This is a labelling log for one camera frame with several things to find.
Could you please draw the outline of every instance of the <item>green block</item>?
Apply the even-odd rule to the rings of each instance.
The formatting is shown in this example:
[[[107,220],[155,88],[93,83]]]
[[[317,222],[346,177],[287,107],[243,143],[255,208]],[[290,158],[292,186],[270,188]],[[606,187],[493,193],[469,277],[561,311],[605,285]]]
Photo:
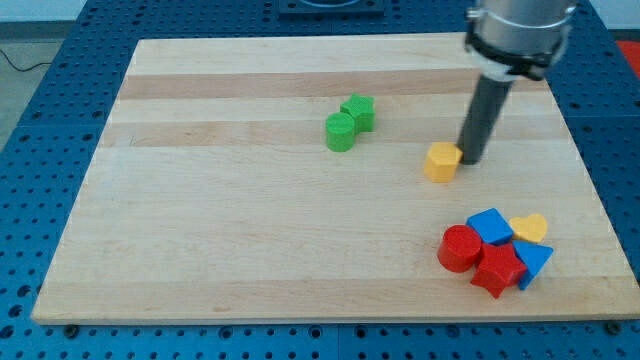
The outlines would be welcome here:
[[[373,98],[352,94],[351,98],[340,105],[340,111],[351,115],[356,121],[356,134],[363,131],[373,131],[375,125],[375,110]]]
[[[327,147],[331,151],[345,152],[356,139],[356,122],[345,113],[334,113],[327,118]]]

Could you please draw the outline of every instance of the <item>toy block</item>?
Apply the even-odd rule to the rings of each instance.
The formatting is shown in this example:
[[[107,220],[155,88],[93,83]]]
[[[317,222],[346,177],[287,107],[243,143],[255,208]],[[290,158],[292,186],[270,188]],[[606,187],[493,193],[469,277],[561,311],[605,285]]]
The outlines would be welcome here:
[[[340,111],[351,115],[356,121],[356,134],[363,131],[373,131],[375,125],[375,110],[373,98],[352,94],[349,100],[340,105]]]
[[[537,244],[547,234],[547,220],[541,214],[531,214],[526,218],[509,219],[513,229],[513,238]]]
[[[471,216],[467,219],[467,225],[477,231],[487,244],[506,244],[513,237],[513,230],[495,208]]]
[[[456,174],[461,158],[462,151],[454,143],[433,143],[427,151],[424,173],[433,182],[450,182]]]
[[[345,152],[353,147],[355,142],[355,120],[345,113],[329,115],[326,122],[327,147],[331,151]]]
[[[516,256],[527,267],[527,272],[522,276],[518,287],[525,290],[533,279],[538,275],[544,264],[549,260],[553,249],[548,246],[532,244],[524,241],[513,241],[513,248]]]
[[[445,269],[465,272],[473,266],[480,255],[480,235],[466,225],[454,225],[445,231],[438,249],[438,261]]]
[[[483,243],[471,284],[487,289],[497,299],[504,289],[517,284],[526,271],[511,243],[502,246]]]

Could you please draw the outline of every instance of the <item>yellow block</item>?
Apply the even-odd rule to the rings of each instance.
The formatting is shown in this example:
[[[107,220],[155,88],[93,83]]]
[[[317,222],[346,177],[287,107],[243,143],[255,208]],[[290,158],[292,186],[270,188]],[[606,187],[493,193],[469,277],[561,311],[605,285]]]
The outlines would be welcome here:
[[[456,174],[460,159],[462,151],[454,143],[433,143],[427,152],[424,173],[433,182],[449,182]]]
[[[513,229],[513,238],[537,244],[547,234],[547,220],[541,214],[531,214],[526,218],[515,217],[509,220]]]

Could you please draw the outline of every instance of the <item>wood grain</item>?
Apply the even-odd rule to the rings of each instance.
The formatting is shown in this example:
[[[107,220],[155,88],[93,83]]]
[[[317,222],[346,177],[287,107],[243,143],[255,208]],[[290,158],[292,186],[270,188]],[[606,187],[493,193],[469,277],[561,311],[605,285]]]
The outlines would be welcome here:
[[[636,318],[638,285],[545,82],[516,84],[479,165],[444,185],[422,174],[429,144],[455,140],[478,75],[460,44],[141,41],[33,318]],[[324,119],[356,90],[376,95],[377,129],[332,153]],[[555,249],[526,292],[499,300],[435,256],[447,226],[489,207],[544,214]]]

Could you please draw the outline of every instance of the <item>cable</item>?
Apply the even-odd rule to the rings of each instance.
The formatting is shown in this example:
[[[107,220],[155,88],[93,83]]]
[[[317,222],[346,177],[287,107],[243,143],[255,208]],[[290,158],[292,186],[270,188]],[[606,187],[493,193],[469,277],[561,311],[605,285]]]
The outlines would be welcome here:
[[[9,65],[11,65],[11,67],[12,67],[15,71],[19,71],[19,72],[28,72],[28,71],[31,71],[31,70],[33,70],[33,69],[37,68],[38,66],[51,65],[51,63],[47,63],[47,62],[45,62],[45,63],[37,63],[37,64],[35,64],[35,65],[33,65],[33,66],[30,66],[30,67],[28,67],[28,68],[26,68],[26,69],[21,69],[21,68],[19,68],[19,67],[15,66],[15,65],[11,62],[11,59],[9,59],[9,56],[7,56],[7,54],[4,52],[4,50],[0,49],[0,54],[2,54],[2,56],[5,58],[5,60],[7,60],[7,62],[9,63]]]

